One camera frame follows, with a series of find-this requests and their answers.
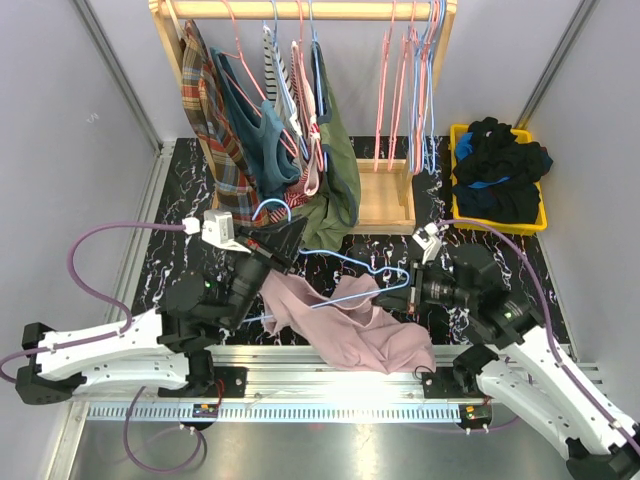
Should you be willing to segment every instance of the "wooden clothing rack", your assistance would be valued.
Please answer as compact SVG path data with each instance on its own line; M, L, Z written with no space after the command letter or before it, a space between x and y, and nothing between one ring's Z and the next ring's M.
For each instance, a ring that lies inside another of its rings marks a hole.
M270 1L262 2L229 2L234 16L238 20L271 20L274 17L273 5ZM178 19L230 19L227 7L220 1L186 1L173 0L171 6ZM298 4L292 1L277 1L278 20L299 20ZM429 4L416 5L415 21L424 22L429 19ZM150 0L149 9L158 29L160 40L167 53L169 64L176 77L178 86L182 85L182 48L180 34L171 17L166 0ZM360 20L391 21L393 4L370 2L314 2L314 20ZM396 4L395 19L408 21L411 19L413 2ZM303 16L309 19L309 5L302 2ZM437 45L433 64L433 87L438 83L442 63L447 52L449 36L457 11L457 0L447 0L447 11L440 41ZM213 157L209 146L200 141L209 168L213 173ZM390 172L386 166L378 172L373 171L373 160L358 159L358 170L362 184L359 223L353 233L362 234L410 234L415 229L415 207L408 162L402 159L394 161Z

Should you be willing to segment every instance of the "pink garment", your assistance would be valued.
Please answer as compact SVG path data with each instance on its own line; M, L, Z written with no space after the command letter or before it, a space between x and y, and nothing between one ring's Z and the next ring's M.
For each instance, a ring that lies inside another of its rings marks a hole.
M378 288L369 275L344 276L332 298ZM413 372L422 366L435 371L431 337L416 323L400 323L381 307L362 296L335 305L311 309L328 300L304 278L272 271L260 291L272 319L264 329L275 334L291 327L318 350L328 365L345 370L382 373Z

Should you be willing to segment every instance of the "blue hanger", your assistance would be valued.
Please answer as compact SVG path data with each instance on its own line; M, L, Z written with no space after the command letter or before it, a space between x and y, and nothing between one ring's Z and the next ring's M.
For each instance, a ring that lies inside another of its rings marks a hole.
M320 116L324 115L324 96L322 95L322 82L320 80L320 63L318 60L318 32L316 32L316 27L313 25L313 0L308 0L309 2L309 22L311 23L311 49L313 50L313 59L316 66L316 95L318 97L318 114ZM327 152L324 152L324 171L326 172L329 168L329 156Z

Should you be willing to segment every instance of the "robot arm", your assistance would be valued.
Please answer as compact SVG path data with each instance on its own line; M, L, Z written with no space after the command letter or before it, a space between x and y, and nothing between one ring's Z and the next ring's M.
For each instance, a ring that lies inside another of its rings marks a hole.
M167 288L157 311L136 316L128 331L98 342L56 349L121 331L125 322L70 332L42 323L27 325L23 349L47 351L32 355L29 365L18 370L16 390L25 403L57 403L89 393L130 394L140 385L157 388L161 396L198 397L214 387L217 369L205 349L220 342L221 329L241 325L272 269L288 273L307 219L235 232L228 213L208 211L204 220L203 240L232 252L227 256L229 278L218 281L188 272ZM197 232L199 224L189 228Z
M421 262L411 265L410 285L378 297L375 303L408 312L424 311L430 305L468 309L474 346L454 360L459 387L508 406L556 448L575 479L632 478L640 471L640 457L620 428L637 442L638 425L589 381L555 339L550 347L544 321L526 298L505 289L486 249L479 245L451 248L453 271L436 268L433 260L440 248L436 232L435 226L428 226L414 234L424 254ZM512 371L485 344L493 344L517 361L537 385ZM616 419L613 424L585 392Z

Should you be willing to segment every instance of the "plaid shirt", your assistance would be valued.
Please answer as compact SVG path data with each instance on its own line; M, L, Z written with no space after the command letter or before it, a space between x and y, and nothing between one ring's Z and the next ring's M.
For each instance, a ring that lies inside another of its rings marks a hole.
M193 20L186 22L185 31L182 105L193 131L211 150L220 208L231 212L233 220L241 225L266 225L269 223L266 209L255 221L251 220L260 203L256 183L227 121L213 61Z

